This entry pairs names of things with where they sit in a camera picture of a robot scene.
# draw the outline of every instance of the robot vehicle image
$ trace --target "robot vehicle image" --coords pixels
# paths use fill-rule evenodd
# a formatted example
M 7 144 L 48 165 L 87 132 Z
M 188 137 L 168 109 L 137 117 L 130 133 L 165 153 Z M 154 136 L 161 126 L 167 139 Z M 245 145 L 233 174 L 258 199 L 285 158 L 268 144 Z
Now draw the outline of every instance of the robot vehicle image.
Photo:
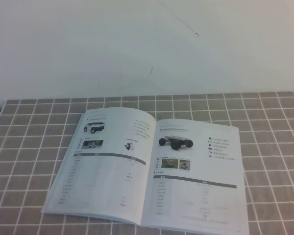
M 127 143 L 126 145 L 124 145 L 124 147 L 125 147 L 127 150 L 134 150 L 134 145 L 133 145 L 133 143 Z
M 90 133 L 95 133 L 96 131 L 102 131 L 104 129 L 104 122 L 90 122 L 87 123 L 84 127 L 84 132 L 88 130 L 88 127 L 90 127 Z
M 159 140 L 159 144 L 161 146 L 165 145 L 166 143 L 170 143 L 171 148 L 174 150 L 178 150 L 183 145 L 188 148 L 191 148 L 194 145 L 193 141 L 178 136 L 165 136 Z

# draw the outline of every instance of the wheeled robot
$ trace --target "wheeled robot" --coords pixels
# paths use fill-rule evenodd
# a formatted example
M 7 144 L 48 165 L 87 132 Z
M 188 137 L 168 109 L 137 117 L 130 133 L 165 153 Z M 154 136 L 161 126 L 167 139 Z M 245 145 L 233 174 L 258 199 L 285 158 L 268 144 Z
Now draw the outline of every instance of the wheeled robot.
M 96 131 L 102 131 L 104 129 L 104 122 L 90 122 L 87 123 L 86 126 L 84 127 L 84 132 L 87 131 L 88 127 L 90 128 L 90 133 L 95 133 Z
M 194 145 L 193 141 L 178 136 L 165 136 L 159 140 L 159 144 L 161 146 L 165 145 L 166 143 L 170 143 L 171 148 L 174 150 L 178 150 L 183 145 L 188 148 L 191 148 Z

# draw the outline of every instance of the small photo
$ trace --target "small photo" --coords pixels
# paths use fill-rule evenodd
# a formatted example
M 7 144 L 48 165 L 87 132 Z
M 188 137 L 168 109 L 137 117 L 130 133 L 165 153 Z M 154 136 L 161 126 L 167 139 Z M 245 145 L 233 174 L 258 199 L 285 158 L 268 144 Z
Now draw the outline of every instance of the small photo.
M 180 160 L 179 169 L 182 169 L 182 170 L 191 170 L 191 161 L 188 161 L 188 160 Z
M 96 140 L 96 141 L 84 141 L 82 148 L 88 149 L 88 148 L 101 148 L 103 141 Z
M 168 159 L 168 158 L 162 159 L 161 168 L 177 169 L 177 167 L 178 167 L 178 159 Z

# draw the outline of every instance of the open booklet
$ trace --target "open booklet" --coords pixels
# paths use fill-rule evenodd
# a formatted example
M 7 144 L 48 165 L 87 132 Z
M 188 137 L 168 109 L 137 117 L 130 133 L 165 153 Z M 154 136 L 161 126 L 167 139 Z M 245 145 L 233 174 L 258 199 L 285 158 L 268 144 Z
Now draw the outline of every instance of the open booklet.
M 236 127 L 88 110 L 42 212 L 202 234 L 248 234 Z

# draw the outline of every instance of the white grout line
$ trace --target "white grout line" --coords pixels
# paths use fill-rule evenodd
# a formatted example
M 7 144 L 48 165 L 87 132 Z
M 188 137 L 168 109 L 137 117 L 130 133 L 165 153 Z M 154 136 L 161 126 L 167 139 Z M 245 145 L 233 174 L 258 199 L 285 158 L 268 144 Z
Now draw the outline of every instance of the white grout line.
M 251 123 L 250 123 L 250 120 L 249 120 L 249 117 L 248 117 L 248 113 L 247 113 L 246 110 L 245 110 L 245 113 L 246 113 L 246 115 L 247 115 L 247 118 L 248 118 L 249 124 L 250 124 L 250 126 L 251 126 Z M 253 128 L 252 128 L 251 130 L 252 130 L 252 134 L 253 134 L 254 139 L 256 139 L 255 133 L 253 132 Z M 260 156 L 261 156 L 262 154 L 261 154 L 261 152 L 260 152 L 259 145 L 258 145 L 258 144 L 256 144 L 256 145 L 257 145 L 258 152 L 259 152 L 259 154 L 260 154 Z M 262 164 L 263 164 L 263 166 L 264 166 L 265 173 L 266 173 L 266 176 L 267 176 L 267 179 L 268 179 L 268 182 L 269 182 L 269 186 L 270 186 L 271 191 L 272 191 L 272 194 L 273 194 L 274 201 L 277 202 L 276 197 L 275 197 L 275 194 L 274 194 L 274 191 L 273 191 L 273 188 L 272 188 L 271 180 L 270 180 L 269 175 L 268 175 L 268 172 L 267 172 L 267 168 L 266 168 L 265 162 L 264 162 L 264 160 L 263 160 L 262 157 L 261 157 L 260 159 L 261 159 Z M 278 209 L 278 213 L 279 213 L 280 218 L 283 219 L 283 218 L 282 218 L 281 211 L 280 211 L 280 208 L 278 207 L 278 204 L 276 204 L 276 207 L 277 207 L 277 209 Z M 283 225 L 283 230 L 284 230 L 285 234 L 287 235 L 288 233 L 287 233 L 287 231 L 286 231 L 286 228 L 285 228 L 284 223 L 282 223 L 282 225 Z

